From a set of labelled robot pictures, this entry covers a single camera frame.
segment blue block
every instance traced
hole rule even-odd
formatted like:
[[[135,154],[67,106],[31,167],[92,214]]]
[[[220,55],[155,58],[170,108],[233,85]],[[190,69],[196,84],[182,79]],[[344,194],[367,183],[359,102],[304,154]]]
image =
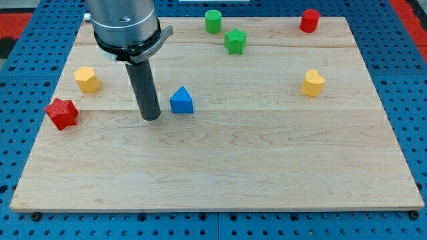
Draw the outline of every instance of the blue block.
[[[193,99],[184,86],[170,98],[172,113],[193,113]]]

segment yellow block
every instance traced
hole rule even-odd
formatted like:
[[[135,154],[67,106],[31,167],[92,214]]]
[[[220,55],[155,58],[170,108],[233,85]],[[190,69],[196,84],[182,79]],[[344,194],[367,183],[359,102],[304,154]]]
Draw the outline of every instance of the yellow block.
[[[301,86],[301,93],[307,96],[316,97],[322,92],[325,79],[319,75],[315,69],[310,69],[306,73],[306,78]]]
[[[84,93],[94,93],[101,86],[92,67],[80,67],[74,72],[74,78]]]

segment plastic block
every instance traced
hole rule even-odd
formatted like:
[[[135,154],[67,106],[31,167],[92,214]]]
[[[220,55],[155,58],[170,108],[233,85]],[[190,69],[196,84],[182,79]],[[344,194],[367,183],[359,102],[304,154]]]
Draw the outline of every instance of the plastic block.
[[[205,30],[208,33],[219,33],[221,31],[222,14],[218,10],[209,10],[205,13]]]
[[[300,29],[306,33],[312,33],[318,26],[320,13],[314,9],[307,9],[302,13]]]
[[[243,49],[246,46],[246,32],[236,28],[233,31],[227,32],[224,45],[228,49],[228,54],[243,54]]]
[[[170,98],[172,113],[193,113],[193,99],[184,86]]]
[[[101,86],[92,67],[80,67],[74,72],[74,77],[80,90],[84,93],[94,93]]]
[[[310,69],[306,73],[306,78],[301,86],[301,93],[307,96],[316,97],[322,92],[325,79],[319,75],[315,69]]]
[[[79,114],[71,100],[62,101],[58,98],[45,108],[46,114],[58,128],[62,130],[68,126],[77,125],[75,118]]]

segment blue pegboard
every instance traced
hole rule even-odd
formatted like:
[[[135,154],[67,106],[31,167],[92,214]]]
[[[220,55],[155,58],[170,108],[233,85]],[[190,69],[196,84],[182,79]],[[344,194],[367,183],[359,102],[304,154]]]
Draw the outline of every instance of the blue pegboard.
[[[427,64],[383,0],[185,5],[155,0],[161,17],[345,16],[417,186],[427,192]],[[0,71],[0,239],[427,239],[426,208],[375,213],[14,213],[9,208],[85,12],[83,0],[42,0]]]

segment wooden board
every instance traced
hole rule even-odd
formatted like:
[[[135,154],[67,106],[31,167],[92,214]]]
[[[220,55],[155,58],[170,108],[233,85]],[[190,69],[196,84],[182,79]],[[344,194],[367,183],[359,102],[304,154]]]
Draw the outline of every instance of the wooden board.
[[[346,20],[161,19],[175,34],[150,60],[161,117],[139,115],[127,73],[80,29],[55,96],[72,99],[78,126],[45,118],[11,202],[21,212],[376,211],[424,206]],[[224,32],[248,32],[228,55]],[[80,93],[73,72],[101,82]],[[326,78],[300,93],[305,72]],[[195,113],[170,113],[181,85]]]

